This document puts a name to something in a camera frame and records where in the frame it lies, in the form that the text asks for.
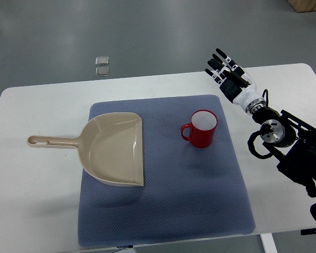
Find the dustpan handle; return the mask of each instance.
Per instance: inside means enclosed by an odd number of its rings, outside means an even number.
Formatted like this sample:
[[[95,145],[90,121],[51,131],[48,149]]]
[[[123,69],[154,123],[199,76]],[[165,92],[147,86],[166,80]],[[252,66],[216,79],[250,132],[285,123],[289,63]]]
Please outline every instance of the dustpan handle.
[[[33,135],[27,138],[27,144],[35,148],[73,149],[80,146],[80,138],[60,138]]]

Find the concrete floor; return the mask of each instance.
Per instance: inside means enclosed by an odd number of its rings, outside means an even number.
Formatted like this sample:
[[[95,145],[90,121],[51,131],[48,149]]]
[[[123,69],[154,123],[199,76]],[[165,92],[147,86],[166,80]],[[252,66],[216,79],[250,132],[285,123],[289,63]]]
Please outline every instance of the concrete floor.
[[[286,0],[0,1],[0,95],[100,79],[94,61],[102,55],[110,57],[102,79],[203,71],[217,47],[243,67],[306,63],[316,73],[316,12],[296,13]],[[273,236],[278,252],[316,252],[316,235]],[[249,236],[138,249],[162,251],[263,248]]]

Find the red mug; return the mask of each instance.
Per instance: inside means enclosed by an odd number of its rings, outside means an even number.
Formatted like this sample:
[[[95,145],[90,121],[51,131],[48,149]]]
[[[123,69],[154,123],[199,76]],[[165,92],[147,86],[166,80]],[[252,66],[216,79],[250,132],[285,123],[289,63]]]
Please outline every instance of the red mug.
[[[217,123],[217,116],[213,112],[198,110],[191,116],[190,123],[181,126],[181,136],[193,146],[205,148],[212,143]],[[186,128],[189,128],[189,137],[184,136]]]

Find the gray table mat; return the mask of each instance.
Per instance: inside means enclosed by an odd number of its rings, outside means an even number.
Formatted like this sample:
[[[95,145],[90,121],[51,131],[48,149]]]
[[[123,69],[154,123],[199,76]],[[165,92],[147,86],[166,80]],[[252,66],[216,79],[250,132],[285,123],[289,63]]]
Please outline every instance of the gray table mat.
[[[199,109],[213,111],[213,143],[193,147],[180,127]],[[154,244],[249,234],[255,223],[219,98],[184,96],[96,103],[89,119],[135,112],[143,119],[144,187],[114,187],[83,171],[79,244]]]

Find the small square object on floor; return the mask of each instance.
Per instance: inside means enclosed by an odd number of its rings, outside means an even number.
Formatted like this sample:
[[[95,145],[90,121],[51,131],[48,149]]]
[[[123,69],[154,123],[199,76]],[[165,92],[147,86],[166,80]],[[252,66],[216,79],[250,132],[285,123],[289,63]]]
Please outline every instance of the small square object on floor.
[[[95,68],[95,76],[108,76],[109,75],[109,67],[96,67]]]
[[[107,65],[109,64],[109,57],[108,56],[98,56],[95,58],[96,65]]]

